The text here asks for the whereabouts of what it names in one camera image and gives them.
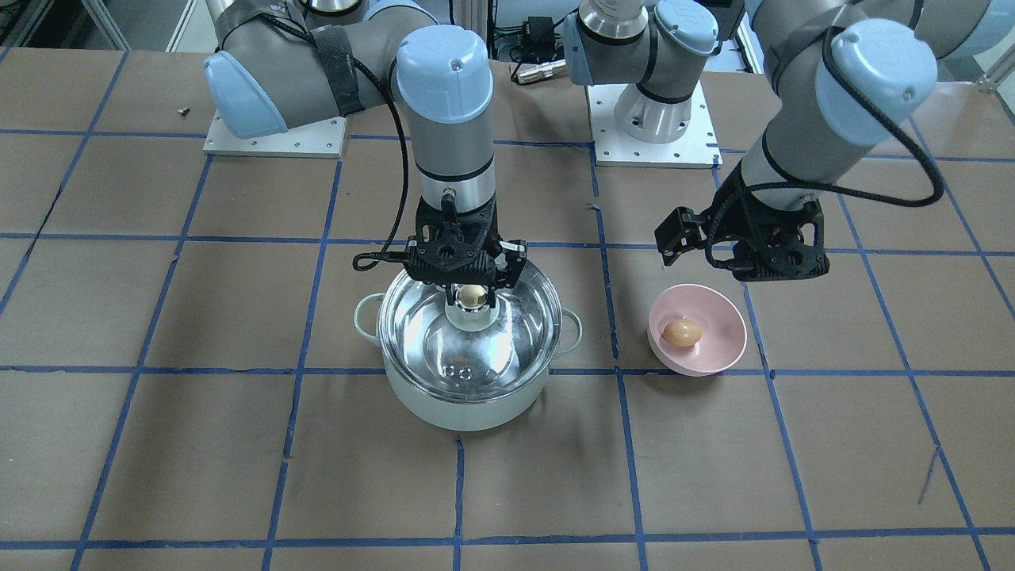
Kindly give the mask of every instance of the stainless steel pot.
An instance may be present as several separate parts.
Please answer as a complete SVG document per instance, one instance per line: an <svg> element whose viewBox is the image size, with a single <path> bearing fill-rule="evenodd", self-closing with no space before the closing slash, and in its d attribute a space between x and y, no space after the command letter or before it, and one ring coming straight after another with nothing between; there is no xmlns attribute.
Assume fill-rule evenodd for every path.
<svg viewBox="0 0 1015 571"><path fill-rule="evenodd" d="M466 288L449 306L445 290L403 271L388 292L359 302L353 323L381 348L388 381L406 408L438 427L476 431L528 409L546 385L550 359L574 351L583 328L574 312L560 307L552 283L531 261L514 289L495 293L494 309L477 307ZM371 336L359 316L375 302L381 309ZM563 350L561 316L578 328L574 344Z"/></svg>

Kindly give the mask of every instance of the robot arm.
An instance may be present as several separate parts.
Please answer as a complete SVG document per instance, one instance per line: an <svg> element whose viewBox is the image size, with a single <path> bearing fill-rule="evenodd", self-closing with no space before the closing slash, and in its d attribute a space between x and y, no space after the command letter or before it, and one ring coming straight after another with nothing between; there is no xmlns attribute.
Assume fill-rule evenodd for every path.
<svg viewBox="0 0 1015 571"><path fill-rule="evenodd" d="M478 35L436 25L408 0L376 2L359 23L314 29L291 2L238 0L218 14L216 32L220 50L205 61L205 74L238 136L284 132L384 103L401 134L399 103L422 183L415 232L405 251L389 252L393 228L380 252L357 256L355 269L400 263L413 279L444 285L449 304L465 284L484 288L478 298L491 305L496 298L489 293L514 287L527 246L501 239L497 229L488 111L493 77ZM403 146L405 167L407 156Z"/></svg>
<svg viewBox="0 0 1015 571"><path fill-rule="evenodd" d="M896 125L930 95L936 59L976 53L1000 41L1015 19L1015 2L747 4L783 108L712 206L701 214L675 209L656 229L657 246L667 265L682 253L704 248L709 263L743 281L816 277L829 269L817 200L821 191L903 206L941 197L940 171ZM860 98L873 105L862 105ZM878 111L881 120L874 118ZM902 200L833 185L889 136L887 128L924 165L934 185L928 198ZM716 261L712 245L723 240L737 241L734 256Z"/></svg>

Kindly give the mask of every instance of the egg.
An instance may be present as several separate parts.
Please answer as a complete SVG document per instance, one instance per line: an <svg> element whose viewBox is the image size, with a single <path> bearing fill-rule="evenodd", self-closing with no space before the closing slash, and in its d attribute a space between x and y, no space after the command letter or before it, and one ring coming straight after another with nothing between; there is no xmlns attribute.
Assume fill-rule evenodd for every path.
<svg viewBox="0 0 1015 571"><path fill-rule="evenodd" d="M675 347L694 347L701 341L701 327L690 319L677 319L663 330L663 339Z"/></svg>

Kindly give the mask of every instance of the floor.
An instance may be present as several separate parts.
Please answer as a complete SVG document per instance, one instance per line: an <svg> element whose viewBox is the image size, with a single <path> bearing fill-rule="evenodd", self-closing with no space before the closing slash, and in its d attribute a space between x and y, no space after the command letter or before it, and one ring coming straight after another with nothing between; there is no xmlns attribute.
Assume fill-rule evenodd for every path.
<svg viewBox="0 0 1015 571"><path fill-rule="evenodd" d="M703 77L722 167L596 167L581 89L494 64L501 231L587 335L519 419L455 434L350 327L394 276L349 269L398 194L384 110L340 162L205 156L202 57L0 52L0 569L1015 569L995 96L942 84L906 125L946 199L825 197L831 273L745 287L700 255L663 268L652 229L761 132L763 77ZM925 193L903 153L843 183ZM748 320L733 370L653 357L678 282Z"/></svg>

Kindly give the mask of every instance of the black strap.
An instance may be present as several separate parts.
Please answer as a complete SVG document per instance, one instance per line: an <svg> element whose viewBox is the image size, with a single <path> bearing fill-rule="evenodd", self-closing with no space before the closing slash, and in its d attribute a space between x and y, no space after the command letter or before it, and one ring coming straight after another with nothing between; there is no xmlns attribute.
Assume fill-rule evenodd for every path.
<svg viewBox="0 0 1015 571"><path fill-rule="evenodd" d="M329 25L316 30L314 34L321 67L331 85L338 114L342 117L359 113L365 108L359 100L359 81L356 67L352 63L352 46L345 29L339 25Z"/></svg>
<svg viewBox="0 0 1015 571"><path fill-rule="evenodd" d="M222 39L215 51L218 52L225 47L225 40L233 30L255 19L265 20L269 23L272 20L277 21L285 26L282 28L284 31L298 29L307 32L307 22L303 21L299 10L290 2L266 3L264 0L236 0L229 4L215 20L215 34Z"/></svg>
<svg viewBox="0 0 1015 571"><path fill-rule="evenodd" d="M656 30L655 18L656 8L649 8L649 65L645 68L645 75L638 83L645 83L652 79L653 72L656 71L656 58L659 56L659 32Z"/></svg>

